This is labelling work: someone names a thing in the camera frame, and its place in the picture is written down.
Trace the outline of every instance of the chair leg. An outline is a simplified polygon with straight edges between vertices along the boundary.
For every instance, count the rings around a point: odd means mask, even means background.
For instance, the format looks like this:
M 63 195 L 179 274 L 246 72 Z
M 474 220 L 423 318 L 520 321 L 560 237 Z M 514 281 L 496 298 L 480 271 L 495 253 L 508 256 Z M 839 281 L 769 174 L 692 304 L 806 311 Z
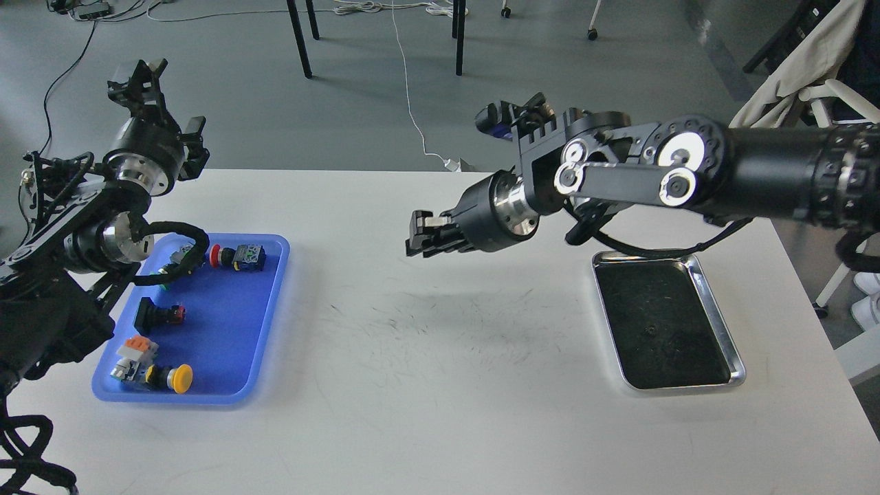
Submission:
M 309 54 L 305 51 L 303 27 L 299 24 L 299 14 L 297 13 L 297 0 L 287 0 L 287 10 L 290 12 L 293 35 L 297 39 L 297 50 L 299 50 L 299 61 L 303 64 L 303 74 L 306 78 L 311 79 L 312 66 L 309 64 Z
M 309 24 L 312 26 L 312 38 L 320 40 L 318 34 L 318 20 L 315 18 L 315 4 L 312 0 L 305 0 L 305 9 L 309 12 Z
M 465 58 L 465 13 L 467 12 L 467 1 L 458 1 L 458 38 L 456 38 L 455 48 L 455 75 L 461 76 L 461 66 Z

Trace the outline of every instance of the grey floor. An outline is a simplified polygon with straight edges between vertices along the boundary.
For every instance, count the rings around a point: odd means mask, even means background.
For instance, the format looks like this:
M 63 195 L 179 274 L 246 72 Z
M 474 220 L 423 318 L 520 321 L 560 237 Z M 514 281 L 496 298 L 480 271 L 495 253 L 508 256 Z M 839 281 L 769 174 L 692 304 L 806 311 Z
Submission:
M 120 10 L 132 1 L 110 4 Z M 395 17 L 407 55 L 412 110 L 428 151 L 493 171 L 516 159 L 515 146 L 473 128 L 473 116 L 494 100 L 522 102 L 542 91 L 557 109 L 619 110 L 634 122 L 685 113 L 728 121 L 766 75 L 759 70 L 746 76 L 738 67 L 797 3 L 605 2 L 599 39 L 590 42 L 586 28 L 593 2 L 512 0 L 513 16 L 505 19 L 500 2 L 472 0 L 462 78 L 453 73 L 448 18 L 421 9 Z M 154 16 L 283 8 L 279 0 L 178 0 Z M 16 205 L 24 165 L 18 157 L 39 149 L 46 138 L 43 93 L 77 57 L 90 27 L 47 12 L 40 1 L 0 0 L 0 255 L 11 252 L 24 233 Z M 172 114 L 180 122 L 192 115 L 208 118 L 209 168 L 442 170 L 439 159 L 423 156 L 407 114 L 391 13 L 321 12 L 319 27 L 322 39 L 306 40 L 316 74 L 307 80 L 285 12 L 99 24 L 82 63 L 51 95 L 55 140 L 49 154 L 101 155 L 127 116 L 106 98 L 106 80 L 116 64 L 164 57 L 170 65 L 162 87 Z M 186 187 L 173 194 L 186 194 Z M 327 191 L 333 194 L 338 191 Z M 832 251 L 837 235 L 784 223 L 778 228 L 804 288 L 815 297 L 837 266 Z M 858 297 L 850 287 L 849 282 L 841 287 L 825 321 L 835 347 L 860 331 L 848 318 L 848 305 Z M 877 429 L 880 382 L 869 381 L 856 393 Z

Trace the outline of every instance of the yellow mushroom button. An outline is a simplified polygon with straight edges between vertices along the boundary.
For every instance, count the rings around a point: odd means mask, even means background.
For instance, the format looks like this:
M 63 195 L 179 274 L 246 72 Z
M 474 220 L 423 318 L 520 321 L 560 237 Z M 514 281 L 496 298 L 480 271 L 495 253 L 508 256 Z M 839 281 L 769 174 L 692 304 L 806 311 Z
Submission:
M 193 368 L 189 365 L 180 365 L 171 376 L 168 377 L 171 382 L 171 389 L 178 394 L 183 394 L 189 390 L 189 386 L 193 384 Z

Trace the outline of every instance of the white table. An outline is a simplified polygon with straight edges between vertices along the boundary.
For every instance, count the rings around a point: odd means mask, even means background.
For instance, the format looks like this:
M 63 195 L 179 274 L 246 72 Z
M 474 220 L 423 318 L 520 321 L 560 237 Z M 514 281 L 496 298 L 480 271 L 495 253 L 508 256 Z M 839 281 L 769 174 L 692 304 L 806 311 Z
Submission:
M 234 408 L 102 403 L 95 352 L 22 384 L 11 412 L 53 418 L 45 457 L 82 493 L 878 493 L 880 444 L 769 222 L 699 256 L 745 384 L 642 395 L 592 287 L 604 248 L 567 246 L 564 214 L 499 253 L 404 256 L 411 210 L 450 208 L 479 178 L 207 170 L 179 184 L 150 220 L 292 246 L 254 393 Z M 648 247 L 717 232 L 648 208 L 610 227 Z

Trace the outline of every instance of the table leg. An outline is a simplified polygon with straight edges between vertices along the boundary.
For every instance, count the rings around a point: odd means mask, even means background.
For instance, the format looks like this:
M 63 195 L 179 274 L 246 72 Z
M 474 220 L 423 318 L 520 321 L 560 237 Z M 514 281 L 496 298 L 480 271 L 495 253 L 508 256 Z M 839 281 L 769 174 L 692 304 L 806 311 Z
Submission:
M 452 0 L 452 38 L 458 38 L 458 0 Z
M 299 24 L 299 13 L 297 13 L 297 0 L 287 0 L 287 10 L 290 12 L 290 23 L 293 25 L 293 35 L 297 38 L 299 61 L 303 63 L 303 73 L 306 78 L 311 79 L 312 66 L 309 64 L 309 54 L 305 52 L 303 27 Z
M 305 0 L 305 9 L 309 12 L 309 24 L 312 26 L 312 38 L 320 40 L 321 35 L 318 34 L 318 20 L 315 18 L 315 5 L 312 0 Z
M 455 49 L 455 75 L 461 76 L 461 65 L 465 58 L 465 13 L 467 12 L 467 0 L 456 0 L 458 3 L 458 38 Z

